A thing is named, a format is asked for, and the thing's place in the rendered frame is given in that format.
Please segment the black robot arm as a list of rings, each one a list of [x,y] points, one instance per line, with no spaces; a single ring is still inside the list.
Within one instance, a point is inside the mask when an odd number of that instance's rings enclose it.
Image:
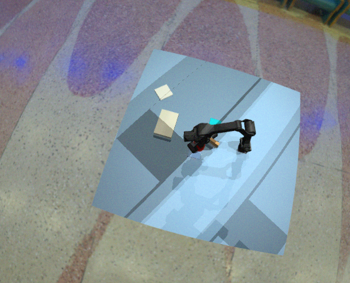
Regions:
[[[245,130],[242,128],[242,123],[244,122]],[[251,138],[255,136],[256,129],[255,123],[252,120],[235,120],[233,122],[222,123],[222,124],[209,124],[209,123],[199,123],[194,126],[192,131],[184,131],[184,142],[195,142],[201,141],[205,142],[208,137],[211,137],[216,133],[223,133],[228,131],[236,131],[243,134],[240,138],[240,143],[238,145],[238,151],[242,153],[251,152]]]

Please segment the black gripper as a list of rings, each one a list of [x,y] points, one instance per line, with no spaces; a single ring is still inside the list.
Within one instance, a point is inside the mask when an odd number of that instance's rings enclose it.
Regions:
[[[214,139],[215,137],[217,137],[218,134],[213,134],[212,135],[212,138]],[[198,148],[196,147],[197,145],[202,148],[204,146],[204,144],[208,144],[208,142],[210,142],[210,138],[211,137],[208,137],[206,141],[202,142],[202,141],[195,141],[194,143],[191,141],[187,147],[191,150],[192,153],[195,153],[198,151]],[[196,143],[196,144],[195,144]]]

